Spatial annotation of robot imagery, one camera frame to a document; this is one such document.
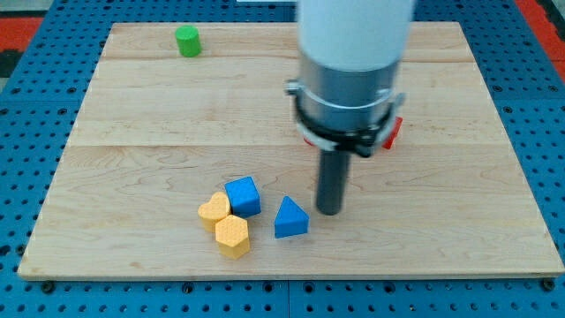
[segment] yellow hexagonal block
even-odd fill
[[[249,252],[249,230],[247,221],[238,216],[226,216],[215,225],[215,240],[220,253],[234,260]]]
[[[226,193],[217,192],[212,195],[210,201],[198,208],[198,215],[204,226],[204,230],[214,233],[215,225],[230,214],[230,200]]]

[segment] blue perforated surface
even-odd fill
[[[1,316],[565,315],[562,277],[552,290],[501,280],[55,283],[53,291],[17,277],[112,22],[293,19],[292,6],[233,0],[56,0],[0,96]],[[509,0],[420,0],[416,19],[462,24],[562,257],[565,89],[531,30]]]

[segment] wooden board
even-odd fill
[[[345,210],[313,207],[318,150],[292,119],[293,24],[114,25],[19,266],[29,280],[557,276],[564,268],[457,23],[415,23],[390,151],[355,157]],[[198,206],[253,175],[252,251],[222,257]],[[284,195],[307,235],[274,239]]]

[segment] blue block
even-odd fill
[[[275,219],[275,238],[284,238],[308,232],[310,216],[290,197],[282,199]]]
[[[235,216],[247,218],[261,212],[259,191],[251,177],[228,182],[225,189]]]

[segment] green block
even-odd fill
[[[175,37],[183,57],[196,57],[202,51],[198,29],[195,26],[181,26],[175,32]]]

